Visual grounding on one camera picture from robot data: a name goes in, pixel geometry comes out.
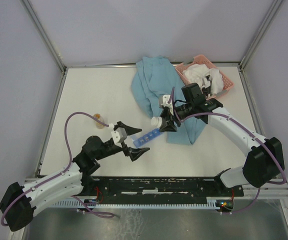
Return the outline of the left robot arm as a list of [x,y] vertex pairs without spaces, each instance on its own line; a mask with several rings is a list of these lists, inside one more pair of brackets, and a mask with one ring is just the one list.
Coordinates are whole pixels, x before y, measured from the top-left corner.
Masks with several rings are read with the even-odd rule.
[[102,141],[99,136],[88,137],[76,157],[70,157],[66,167],[25,185],[10,184],[0,201],[1,225],[16,232],[50,205],[70,196],[90,195],[95,189],[91,175],[100,167],[99,160],[123,153],[136,161],[148,147],[132,148],[125,144],[127,137],[142,129],[121,121],[110,124],[111,138]]

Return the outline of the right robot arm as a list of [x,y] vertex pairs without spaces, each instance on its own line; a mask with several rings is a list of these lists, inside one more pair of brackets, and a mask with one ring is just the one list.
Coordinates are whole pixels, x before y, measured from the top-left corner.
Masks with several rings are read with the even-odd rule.
[[215,193],[224,196],[233,187],[247,184],[260,188],[273,184],[272,179],[278,175],[282,176],[279,184],[286,183],[283,148],[276,137],[268,139],[244,126],[218,100],[206,99],[197,83],[187,84],[181,90],[185,100],[179,106],[172,94],[159,98],[162,112],[151,119],[151,124],[160,132],[176,132],[185,121],[200,119],[224,134],[246,157],[243,166],[219,173],[219,180],[213,183]]

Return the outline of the white cap pill bottle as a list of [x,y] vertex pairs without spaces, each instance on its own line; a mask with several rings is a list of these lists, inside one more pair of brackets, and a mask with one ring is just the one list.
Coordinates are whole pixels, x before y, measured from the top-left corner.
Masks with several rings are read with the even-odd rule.
[[151,118],[151,125],[155,128],[160,128],[163,124],[163,119],[160,116],[154,116]]

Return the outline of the blue weekly pill organizer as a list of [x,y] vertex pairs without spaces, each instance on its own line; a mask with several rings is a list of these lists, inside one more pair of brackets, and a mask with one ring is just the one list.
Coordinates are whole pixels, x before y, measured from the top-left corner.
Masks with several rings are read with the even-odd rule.
[[157,137],[161,136],[163,133],[159,131],[158,128],[149,131],[148,133],[137,137],[135,134],[131,136],[132,142],[136,148],[140,148],[147,144],[148,142],[156,139]]

